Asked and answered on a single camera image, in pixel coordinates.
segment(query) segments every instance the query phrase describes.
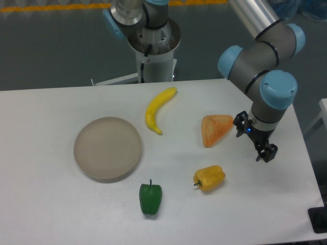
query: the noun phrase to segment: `white table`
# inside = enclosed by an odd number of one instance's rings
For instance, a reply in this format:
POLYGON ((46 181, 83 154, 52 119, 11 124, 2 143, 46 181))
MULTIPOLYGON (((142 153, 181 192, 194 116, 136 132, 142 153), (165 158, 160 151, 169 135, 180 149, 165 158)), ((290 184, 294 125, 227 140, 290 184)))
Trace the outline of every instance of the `white table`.
POLYGON ((265 244, 327 238, 307 209, 323 206, 291 106, 271 136, 276 158, 256 162, 236 129, 202 145, 201 120, 235 116, 251 101, 226 80, 0 92, 0 244, 265 244), (144 122, 148 103, 176 86, 157 115, 162 136, 144 122), (143 141, 138 167, 111 184, 93 181, 75 163, 73 145, 94 119, 131 122, 143 141), (196 170, 221 165, 222 186, 193 186, 196 170), (139 206, 142 183, 160 184, 158 214, 139 206))

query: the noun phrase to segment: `banana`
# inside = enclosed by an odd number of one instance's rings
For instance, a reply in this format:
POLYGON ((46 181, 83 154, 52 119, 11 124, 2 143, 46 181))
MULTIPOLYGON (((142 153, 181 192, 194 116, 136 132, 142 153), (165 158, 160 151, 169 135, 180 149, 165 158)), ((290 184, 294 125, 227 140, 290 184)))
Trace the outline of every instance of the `banana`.
POLYGON ((145 123, 149 129, 156 132, 158 135, 162 135, 162 131, 157 126, 155 114, 164 103, 174 97, 176 91, 176 87, 167 88, 166 90, 162 91, 151 101, 147 111, 145 112, 145 123))

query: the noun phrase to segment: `round plate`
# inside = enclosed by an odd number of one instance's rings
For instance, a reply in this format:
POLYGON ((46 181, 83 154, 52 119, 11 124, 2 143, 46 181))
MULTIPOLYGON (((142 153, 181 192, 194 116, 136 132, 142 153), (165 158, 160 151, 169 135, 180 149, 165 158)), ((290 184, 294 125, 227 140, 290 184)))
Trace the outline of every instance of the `round plate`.
POLYGON ((142 151, 136 128, 118 117, 90 122, 78 134, 74 156, 80 168, 97 180, 111 181, 128 174, 142 151))

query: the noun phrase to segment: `pepper stem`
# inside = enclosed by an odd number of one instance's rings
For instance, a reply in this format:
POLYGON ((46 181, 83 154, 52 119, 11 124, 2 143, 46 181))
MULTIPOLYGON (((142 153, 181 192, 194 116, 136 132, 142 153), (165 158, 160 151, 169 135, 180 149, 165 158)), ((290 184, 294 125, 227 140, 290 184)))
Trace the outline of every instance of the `pepper stem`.
POLYGON ((196 185, 202 186, 201 181, 198 180, 198 183, 195 183, 194 186, 196 185))

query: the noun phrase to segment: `yellow bell pepper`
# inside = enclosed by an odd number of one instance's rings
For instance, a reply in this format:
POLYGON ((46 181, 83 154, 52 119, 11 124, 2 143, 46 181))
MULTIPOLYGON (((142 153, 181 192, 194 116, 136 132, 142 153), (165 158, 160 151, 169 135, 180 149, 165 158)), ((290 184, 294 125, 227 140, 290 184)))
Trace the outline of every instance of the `yellow bell pepper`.
POLYGON ((225 179, 225 176, 223 169, 218 165, 199 169, 193 177, 194 185, 198 185, 202 191, 208 191, 219 185, 225 179))

